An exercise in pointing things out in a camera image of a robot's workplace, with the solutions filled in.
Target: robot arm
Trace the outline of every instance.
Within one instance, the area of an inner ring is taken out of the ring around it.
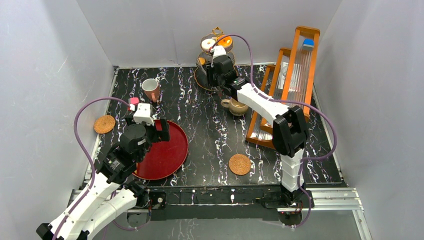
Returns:
[[[145,207],[149,204],[149,190],[139,180],[133,180],[111,200],[105,202],[91,215],[82,228],[80,239],[92,240],[100,230],[119,215],[135,206]]]
[[[268,101],[259,89],[237,76],[233,63],[222,46],[211,49],[212,63],[206,65],[208,84],[237,101],[246,104],[272,124],[272,143],[281,155],[281,185],[286,191],[286,204],[291,205],[302,194],[297,178],[306,141],[309,137],[303,110]],[[300,185],[304,179],[300,176]]]
[[[59,240],[87,239],[81,236],[94,236],[92,231],[98,231],[100,226],[115,219],[114,216],[134,207],[138,198],[140,201],[145,199],[140,197],[146,194],[144,188],[139,186],[139,183],[132,182],[120,192],[122,197],[119,200],[123,201],[119,201],[118,198],[112,199],[113,201],[99,208],[105,199],[121,187],[127,177],[137,169],[137,163],[143,161],[153,143],[170,140],[166,119],[160,119],[161,130],[157,130],[150,104],[139,103],[137,108],[133,109],[136,112],[132,117],[125,119],[127,126],[119,143],[111,147],[96,169],[92,188],[89,188],[88,184],[60,216],[50,224],[42,223],[37,228],[36,232],[43,240],[51,240],[58,228],[60,228],[57,235]],[[60,226],[65,216],[67,219]]]

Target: gray wall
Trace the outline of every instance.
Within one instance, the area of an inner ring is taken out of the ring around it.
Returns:
[[[87,167],[74,116],[109,93],[112,75],[75,0],[1,1],[0,239],[37,239],[38,225],[67,206]],[[97,103],[79,121],[90,150],[105,107]]]
[[[122,226],[138,227],[146,216],[123,213]],[[94,240],[360,240],[352,211],[313,211],[308,221],[294,231],[280,221],[262,219],[176,219],[152,221],[137,231],[125,231],[113,223]]]
[[[424,234],[423,9],[422,0],[345,0],[319,46],[319,101],[377,240]]]
[[[220,26],[245,37],[255,63],[275,62],[299,25],[324,33],[342,0],[77,0],[106,55],[120,67],[194,66],[200,40]],[[236,62],[250,62],[234,40]]]

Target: woven coaster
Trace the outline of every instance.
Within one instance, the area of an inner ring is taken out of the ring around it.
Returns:
[[[251,161],[243,154],[236,154],[229,159],[229,169],[236,175],[245,175],[251,170]]]
[[[109,133],[114,127],[115,118],[111,115],[101,116],[94,122],[94,131],[98,134]]]

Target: red tray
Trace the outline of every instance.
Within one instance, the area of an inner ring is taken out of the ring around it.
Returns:
[[[145,180],[159,180],[175,173],[186,160],[189,153],[189,141],[184,130],[172,121],[169,124],[169,141],[153,143],[150,151],[137,170],[133,173],[136,177]]]

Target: mug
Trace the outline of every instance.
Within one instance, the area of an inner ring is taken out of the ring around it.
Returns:
[[[243,116],[249,109],[249,106],[235,100],[234,98],[223,99],[221,101],[221,106],[228,108],[229,112],[234,116]]]
[[[158,101],[161,90],[159,89],[159,82],[156,79],[149,78],[144,80],[141,84],[141,88],[147,95],[148,99],[152,100],[154,103]]]

